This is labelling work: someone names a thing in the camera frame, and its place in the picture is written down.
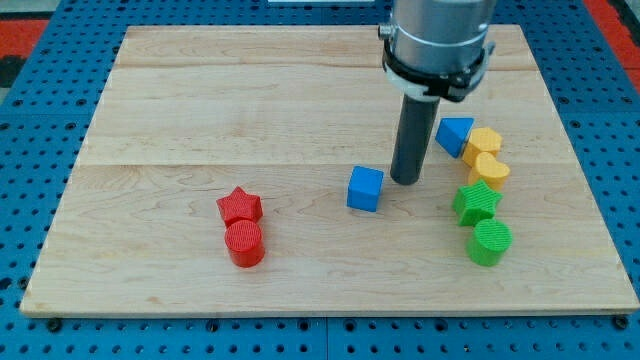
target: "metal cylinder rod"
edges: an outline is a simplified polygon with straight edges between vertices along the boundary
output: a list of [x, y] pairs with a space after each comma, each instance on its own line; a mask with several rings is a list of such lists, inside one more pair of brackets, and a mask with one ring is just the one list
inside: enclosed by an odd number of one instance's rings
[[439, 103], [439, 99], [421, 102], [404, 96], [391, 162], [391, 178], [398, 184], [418, 181]]

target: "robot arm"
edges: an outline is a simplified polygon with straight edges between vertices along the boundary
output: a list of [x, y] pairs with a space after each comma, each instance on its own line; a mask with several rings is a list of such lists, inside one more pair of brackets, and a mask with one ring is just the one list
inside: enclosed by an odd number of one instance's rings
[[440, 98], [463, 101], [480, 83], [494, 44], [484, 45], [496, 0], [396, 0], [381, 24], [383, 68], [404, 93], [391, 177], [419, 176]]

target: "blue pegboard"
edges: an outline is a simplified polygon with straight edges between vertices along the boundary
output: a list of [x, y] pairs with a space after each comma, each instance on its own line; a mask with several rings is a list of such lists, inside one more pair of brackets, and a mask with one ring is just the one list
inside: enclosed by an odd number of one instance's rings
[[[0, 108], [0, 358], [639, 358], [640, 317], [48, 320], [22, 288], [129, 25], [376, 24], [391, 0], [63, 0]], [[614, 243], [640, 290], [640, 101], [580, 1], [500, 0], [523, 28]]]

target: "yellow block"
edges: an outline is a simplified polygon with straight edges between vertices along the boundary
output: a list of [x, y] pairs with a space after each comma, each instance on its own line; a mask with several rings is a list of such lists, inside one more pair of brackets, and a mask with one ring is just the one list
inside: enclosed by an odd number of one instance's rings
[[469, 173], [469, 185], [483, 179], [490, 188], [500, 191], [510, 172], [509, 166], [496, 160], [493, 154], [482, 152], [476, 157], [476, 163]]
[[500, 146], [502, 146], [502, 136], [493, 129], [489, 127], [473, 129], [462, 153], [462, 161], [469, 166], [474, 166], [478, 154], [488, 152], [498, 156]]

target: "green cylinder block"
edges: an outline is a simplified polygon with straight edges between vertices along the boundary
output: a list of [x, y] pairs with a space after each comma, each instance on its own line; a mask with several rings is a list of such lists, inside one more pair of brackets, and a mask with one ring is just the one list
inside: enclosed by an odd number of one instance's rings
[[495, 219], [481, 220], [467, 242], [467, 254], [482, 266], [494, 266], [511, 246], [513, 235], [504, 223]]

